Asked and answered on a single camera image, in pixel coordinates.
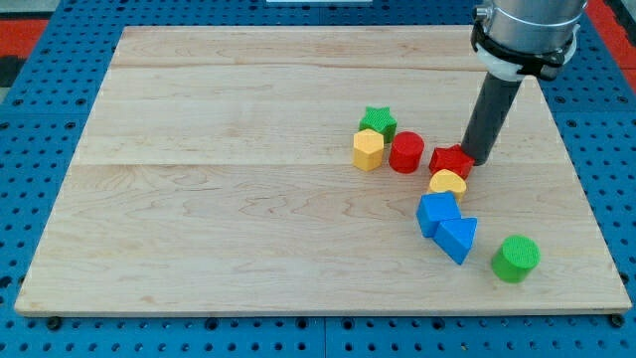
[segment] toy block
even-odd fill
[[[364,170],[370,171],[382,165],[382,156],[385,152],[385,140],[383,136],[371,129],[361,130],[354,134],[354,158],[353,164]]]
[[[455,197],[449,192],[422,195],[415,215],[425,238],[435,236],[440,222],[461,218]]]
[[[419,166],[424,140],[410,131],[399,133],[394,138],[389,155],[389,165],[399,173],[412,173]]]
[[[435,148],[428,169],[431,174],[448,169],[466,180],[473,164],[475,159],[464,153],[459,144],[455,144],[449,148]]]
[[[435,243],[458,265],[462,265],[473,247],[477,219],[464,218],[439,223],[433,237]]]
[[[391,116],[389,107],[367,107],[367,113],[360,120],[359,130],[372,129],[385,137],[385,143],[391,143],[396,135],[398,123]]]
[[[539,247],[531,239],[514,235],[502,244],[491,261],[493,272],[502,281],[518,283],[526,279],[541,260]]]
[[[442,169],[435,173],[428,183],[428,193],[451,192],[455,196],[457,203],[466,194],[466,182],[459,175],[448,169]]]

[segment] green cylinder block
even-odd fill
[[[521,235],[504,240],[492,259],[493,272],[505,282],[523,281],[541,260],[541,252],[534,241]]]

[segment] plastic block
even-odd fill
[[[432,238],[437,232],[439,223],[445,220],[460,219],[461,213],[455,197],[449,193],[424,194],[419,199],[417,221],[421,234]]]
[[[466,180],[473,164],[475,159],[464,153],[459,144],[455,144],[450,148],[435,148],[428,169],[431,174],[448,169]]]
[[[423,151],[424,140],[419,134],[411,131],[399,133],[391,146],[389,164],[396,172],[412,173],[417,170]]]
[[[428,183],[428,193],[451,192],[455,196],[457,203],[461,203],[464,194],[466,194],[466,189],[467,186],[464,179],[448,169],[442,169],[435,173]]]
[[[398,123],[391,116],[389,107],[367,107],[367,113],[360,120],[360,130],[372,129],[385,137],[385,143],[391,143],[396,135]]]
[[[473,247],[476,230],[475,218],[446,220],[439,223],[433,240],[451,259],[462,265]]]
[[[354,134],[353,164],[356,167],[364,171],[378,168],[382,165],[384,151],[385,141],[376,131],[365,129]]]
[[[502,244],[492,259],[493,272],[505,282],[523,281],[541,260],[539,247],[529,238],[514,235]]]

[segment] wooden board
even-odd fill
[[[467,27],[127,28],[16,309],[49,316],[498,315],[631,306],[535,80],[462,210],[457,266],[413,220],[485,73]],[[351,165],[367,105],[427,143]],[[542,249],[522,284],[490,258]]]

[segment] red cylinder block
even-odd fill
[[[417,133],[404,131],[394,138],[389,164],[396,172],[412,173],[417,170],[423,151],[424,140]]]

